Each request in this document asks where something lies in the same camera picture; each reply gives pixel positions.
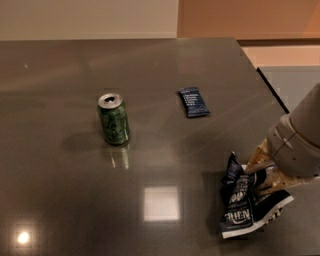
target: wall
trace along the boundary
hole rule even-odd
[[[178,36],[320,38],[320,1],[180,0]]]
[[[172,38],[179,0],[1,0],[0,40]]]

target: can lid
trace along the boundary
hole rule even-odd
[[[100,97],[98,104],[104,109],[113,109],[119,107],[123,98],[117,93],[107,93]]]

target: gray robot arm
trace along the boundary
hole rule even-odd
[[[320,84],[269,129],[267,143],[269,156],[286,174],[320,175]]]

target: snack bar wrapper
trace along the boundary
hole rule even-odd
[[[220,221],[223,238],[259,229],[278,217],[282,208],[293,200],[285,190],[259,196],[254,188],[265,179],[265,169],[246,174],[235,153],[231,154],[220,191],[225,205],[225,214]]]

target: green can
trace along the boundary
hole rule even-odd
[[[98,113],[106,142],[121,145],[129,140],[130,130],[126,107],[119,94],[102,95],[98,101]]]

